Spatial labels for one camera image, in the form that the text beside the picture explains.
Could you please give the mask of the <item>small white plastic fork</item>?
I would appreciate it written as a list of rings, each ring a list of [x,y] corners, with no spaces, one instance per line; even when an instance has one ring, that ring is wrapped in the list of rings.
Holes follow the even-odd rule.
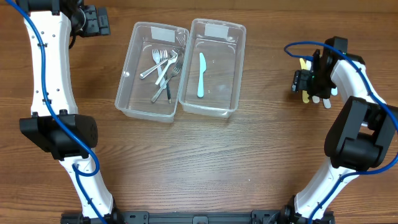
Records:
[[[159,63],[162,60],[162,51],[159,51],[158,49],[153,49],[152,50],[152,58],[155,63]],[[157,73],[158,73],[158,76],[161,75],[161,73],[162,73],[161,67],[157,68]]]

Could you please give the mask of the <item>black handled fork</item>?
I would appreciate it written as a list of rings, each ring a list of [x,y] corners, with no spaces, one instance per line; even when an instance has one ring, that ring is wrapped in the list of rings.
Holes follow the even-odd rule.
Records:
[[[171,97],[171,92],[170,92],[169,83],[166,84],[166,90],[167,90],[168,103],[171,104],[171,103],[172,103],[172,97]]]

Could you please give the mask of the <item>mint green plastic knife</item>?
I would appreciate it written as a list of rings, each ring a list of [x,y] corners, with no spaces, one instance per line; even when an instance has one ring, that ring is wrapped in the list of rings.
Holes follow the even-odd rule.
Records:
[[[204,73],[206,71],[206,60],[205,56],[202,52],[199,53],[200,59],[200,68],[199,68],[199,79],[198,79],[198,88],[197,88],[197,97],[203,98],[205,91],[204,91]]]

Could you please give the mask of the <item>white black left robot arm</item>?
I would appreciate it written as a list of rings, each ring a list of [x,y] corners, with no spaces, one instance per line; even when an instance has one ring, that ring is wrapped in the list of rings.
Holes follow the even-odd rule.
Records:
[[[70,176],[81,202],[78,214],[63,214],[61,223],[124,223],[106,188],[95,154],[96,121],[78,112],[72,91],[69,50],[76,37],[110,35],[105,8],[83,1],[9,1],[23,17],[30,39],[34,95],[30,117],[21,118],[21,133],[51,153]]]

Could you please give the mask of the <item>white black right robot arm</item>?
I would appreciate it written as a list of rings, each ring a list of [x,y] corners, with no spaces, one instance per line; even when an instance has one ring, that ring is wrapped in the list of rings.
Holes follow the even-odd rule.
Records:
[[[312,44],[322,49],[299,57],[304,63],[294,73],[292,91],[327,100],[337,89],[344,106],[326,135],[326,159],[308,185],[282,207],[277,223],[333,223],[325,210],[346,185],[397,164],[394,158],[381,166],[397,134],[397,108],[376,93],[363,58],[348,53],[343,37]]]

